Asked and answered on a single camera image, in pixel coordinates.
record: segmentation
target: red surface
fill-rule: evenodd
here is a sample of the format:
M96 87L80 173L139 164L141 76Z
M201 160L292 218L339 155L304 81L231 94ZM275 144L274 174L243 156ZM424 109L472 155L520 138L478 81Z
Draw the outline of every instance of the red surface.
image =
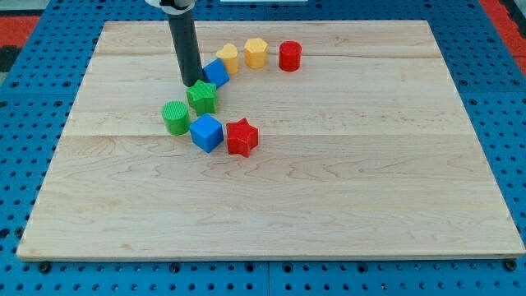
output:
M236 123L227 123L227 147L229 154L250 155L250 150L258 144L257 128L246 118Z
M0 16L0 48L23 48L39 19L40 16Z
M519 27L508 16L508 10L497 0L480 0L496 30L504 40L520 70L526 75L526 39L519 33Z
M299 69L302 46L296 41L285 41L279 46L279 67L286 72Z

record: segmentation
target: red star block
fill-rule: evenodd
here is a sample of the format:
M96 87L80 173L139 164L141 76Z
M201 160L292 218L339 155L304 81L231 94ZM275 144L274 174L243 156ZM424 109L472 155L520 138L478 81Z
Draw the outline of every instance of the red star block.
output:
M248 124L246 118L236 123L227 123L227 147L229 154L250 155L250 149L257 146L257 128Z

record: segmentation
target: green cylinder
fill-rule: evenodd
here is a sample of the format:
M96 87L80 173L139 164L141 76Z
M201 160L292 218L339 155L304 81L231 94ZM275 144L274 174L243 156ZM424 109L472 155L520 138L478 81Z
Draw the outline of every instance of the green cylinder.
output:
M171 101L163 107L163 119L166 129L172 135L182 135L190 128L188 108L183 102Z

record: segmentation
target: black cylinder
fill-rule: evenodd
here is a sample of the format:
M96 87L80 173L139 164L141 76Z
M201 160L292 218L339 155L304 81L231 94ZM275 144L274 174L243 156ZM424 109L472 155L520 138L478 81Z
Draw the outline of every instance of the black cylinder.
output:
M175 53L178 56L182 83L185 86L193 86L198 79L203 79L194 16L191 10L180 15L168 14L168 23L172 32Z

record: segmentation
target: red cylinder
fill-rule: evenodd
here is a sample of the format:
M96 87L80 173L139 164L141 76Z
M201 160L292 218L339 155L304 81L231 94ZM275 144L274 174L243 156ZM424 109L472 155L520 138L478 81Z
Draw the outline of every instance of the red cylinder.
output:
M302 46L296 41L285 41L279 46L279 67L286 72L299 69Z

